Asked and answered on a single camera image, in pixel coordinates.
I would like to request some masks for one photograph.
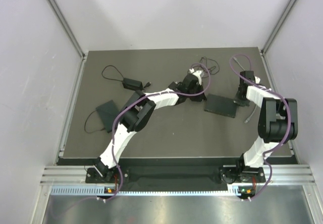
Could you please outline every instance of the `dark gray platform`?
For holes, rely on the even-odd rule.
[[[115,65],[125,77],[150,81],[147,92],[161,91],[172,81],[181,81],[192,63],[205,56],[217,60],[220,72],[212,76],[208,93],[233,98],[239,78],[229,67],[229,58],[238,53],[251,57],[255,75],[269,86],[258,48],[202,48],[90,51],[77,97],[64,157],[98,157],[108,146],[111,134],[105,131],[87,134],[84,122],[97,106],[111,99],[121,108],[133,91],[124,89],[121,82],[106,80],[101,71]],[[247,60],[238,57],[248,69]],[[119,77],[114,69],[106,74]],[[239,107],[235,119],[204,112],[204,102],[191,102],[156,110],[147,126],[136,134],[122,157],[231,157],[248,150],[257,137],[259,110],[248,124],[244,120],[253,110]],[[88,131],[102,128],[95,113],[87,124]],[[288,145],[276,156],[290,156]]]

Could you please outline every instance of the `black power brick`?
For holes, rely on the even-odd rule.
[[[105,71],[107,68],[109,68],[109,67],[112,67],[112,68],[114,68],[115,70],[117,70],[117,72],[118,72],[118,73],[120,74],[120,76],[122,77],[122,80],[120,80],[120,79],[112,79],[112,78],[108,78],[108,77],[106,77],[103,73],[104,73],[104,71]],[[123,77],[122,73],[121,73],[121,72],[120,72],[120,71],[119,71],[115,66],[113,66],[113,65],[108,65],[108,66],[106,66],[106,67],[102,70],[101,75],[102,75],[102,77],[104,77],[105,79],[114,80],[114,81],[119,81],[119,82],[121,82],[121,83],[122,83],[122,85],[123,85],[123,87],[124,87],[125,89],[130,89],[130,90],[134,90],[134,91],[136,91],[136,90],[144,90],[144,89],[146,89],[147,87],[149,87],[149,86],[151,85],[151,83],[150,83],[150,82],[148,82],[148,83],[146,83],[146,85],[145,85],[145,86],[143,86],[141,81],[138,81],[138,80],[134,80],[134,79],[129,79],[129,78],[125,78],[125,77]]]
[[[134,79],[123,78],[122,85],[125,89],[143,90],[142,82]]]

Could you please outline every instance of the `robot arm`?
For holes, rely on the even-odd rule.
[[[253,71],[241,72],[241,75],[250,81],[258,84],[260,80],[253,75]],[[249,105],[249,101],[254,102],[261,110],[258,122],[259,136],[237,162],[237,172],[243,176],[253,176],[259,173],[259,169],[264,164],[271,152],[263,155],[268,150],[276,147],[283,139],[287,130],[287,113],[281,99],[271,93],[270,89],[264,86],[261,88],[249,85],[244,80],[240,80],[235,102],[241,106]],[[294,99],[285,99],[291,111],[291,128],[287,140],[295,139],[298,133],[297,125],[297,102]]]
[[[198,96],[184,96],[177,94],[178,92],[184,94],[196,94],[202,92],[203,75],[204,72],[202,70],[196,71],[194,69],[190,69],[182,82],[173,82],[166,90],[146,94],[141,91],[136,91],[130,97],[121,111],[128,108],[143,96],[148,96],[146,99],[126,111],[120,118],[114,142],[114,155],[117,162],[119,162],[119,158],[130,139],[146,126],[154,110],[165,106],[178,105],[183,103],[187,98],[190,98],[192,101],[206,100],[204,94],[200,94]],[[94,165],[97,172],[107,180],[110,179],[113,174],[113,171],[110,169],[116,166],[112,154],[112,145],[113,143],[111,140],[107,149],[101,154]]]

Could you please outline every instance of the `purple cable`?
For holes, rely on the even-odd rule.
[[[230,60],[229,60],[230,68],[232,69],[232,71],[236,75],[238,75],[241,79],[243,79],[244,81],[248,82],[249,84],[251,84],[251,85],[253,85],[253,86],[255,86],[255,87],[257,87],[257,88],[259,88],[261,90],[263,90],[263,88],[261,88],[259,85],[257,85],[255,83],[253,83],[252,81],[246,79],[245,77],[241,76],[237,71],[234,70],[234,68],[232,66],[232,59],[234,57],[237,57],[237,56],[244,56],[244,57],[246,57],[248,59],[249,63],[250,63],[250,68],[251,68],[251,60],[250,60],[250,58],[247,55],[244,55],[244,54],[237,54],[237,55],[233,55],[230,58]],[[264,191],[264,189],[267,187],[267,185],[269,184],[269,182],[271,181],[272,176],[273,176],[273,168],[272,168],[271,164],[268,163],[267,160],[265,159],[265,155],[267,153],[274,152],[278,148],[280,148],[281,146],[283,146],[283,144],[286,142],[286,140],[288,138],[288,135],[289,135],[289,132],[290,132],[290,129],[291,129],[291,111],[289,109],[289,106],[288,106],[286,100],[280,94],[278,94],[276,92],[273,92],[271,90],[270,91],[267,91],[267,92],[271,93],[272,95],[275,95],[275,96],[279,97],[282,100],[282,102],[284,103],[284,105],[286,107],[286,113],[287,113],[287,130],[286,130],[286,133],[284,134],[284,137],[282,138],[282,140],[279,142],[279,144],[276,147],[274,147],[274,148],[272,148],[270,150],[267,150],[267,151],[263,152],[263,162],[266,165],[269,166],[269,170],[270,170],[269,177],[268,177],[267,181],[265,182],[265,184],[263,185],[263,187],[251,199],[256,198],[257,196],[259,196]]]
[[[119,121],[120,117],[125,113],[127,112],[128,110],[130,110],[132,107],[134,107],[136,104],[138,104],[139,102],[143,101],[144,99],[148,98],[148,97],[152,97],[152,96],[157,96],[157,95],[162,95],[162,94],[178,94],[178,95],[183,95],[183,96],[198,96],[198,95],[201,95],[203,94],[209,87],[210,87],[210,84],[211,84],[211,74],[208,70],[208,68],[206,66],[204,66],[203,64],[200,64],[200,63],[195,63],[195,64],[192,64],[191,68],[193,66],[201,66],[203,69],[205,69],[205,71],[207,72],[208,74],[208,84],[206,86],[206,88],[199,92],[199,93],[196,93],[196,94],[184,94],[184,93],[181,93],[181,92],[175,92],[175,91],[171,91],[171,92],[168,92],[168,91],[164,91],[162,93],[155,93],[155,94],[150,94],[150,95],[145,95],[143,96],[142,98],[140,98],[139,100],[137,100],[136,102],[132,103],[130,106],[128,106],[127,108],[125,108],[122,112],[119,113],[119,115],[117,115],[117,117],[115,118],[115,120],[113,121],[113,126],[112,126],[112,158],[114,160],[114,162],[116,163],[116,167],[119,171],[119,174],[120,174],[120,184],[119,184],[119,187],[118,189],[114,192],[114,194],[109,198],[109,199],[106,199],[106,201],[110,201],[112,199],[114,199],[118,192],[120,191],[120,189],[122,188],[122,185],[123,185],[123,173],[121,171],[121,168],[120,166],[118,165],[118,161],[116,159],[116,156],[115,156],[115,152],[114,152],[114,149],[115,149],[115,129],[116,129],[116,124],[117,122]],[[89,197],[85,197],[77,202],[75,202],[73,205],[71,205],[70,207],[68,207],[65,211],[63,211],[63,213],[61,213],[60,215],[54,215],[53,213],[53,209],[52,209],[52,203],[50,203],[50,214],[51,216],[55,219],[55,220],[58,220],[60,219],[67,211],[69,211],[70,209],[72,209],[73,207],[75,207],[76,205],[78,205],[79,203],[85,201],[85,200],[89,200],[89,199],[96,199],[96,197],[93,197],[93,196],[89,196]]]

